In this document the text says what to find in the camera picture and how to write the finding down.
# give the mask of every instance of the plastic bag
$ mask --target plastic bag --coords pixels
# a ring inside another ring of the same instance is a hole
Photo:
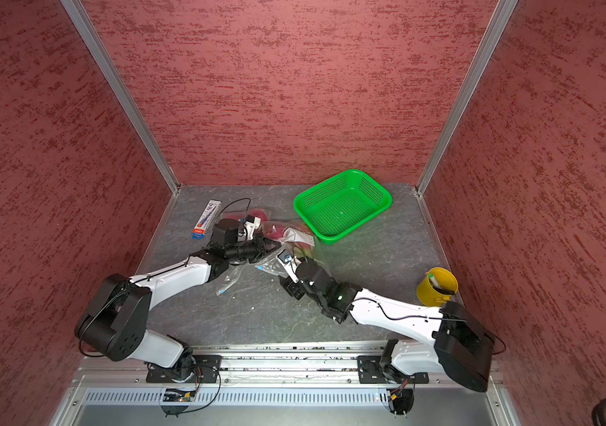
[[[321,259],[321,251],[316,249],[316,247],[319,247],[319,240],[303,221],[282,222],[270,220],[263,222],[261,226],[265,238],[281,242],[282,248],[287,248],[294,258],[299,260],[303,258],[315,259],[318,264],[326,268],[325,262]],[[253,266],[259,271],[271,275],[288,277],[287,271],[277,259],[277,255],[281,252],[282,249],[275,250]]]
[[[226,292],[232,285],[239,281],[239,277],[242,276],[245,264],[230,265],[229,269],[222,275],[224,284],[216,290],[216,296],[220,296]]]

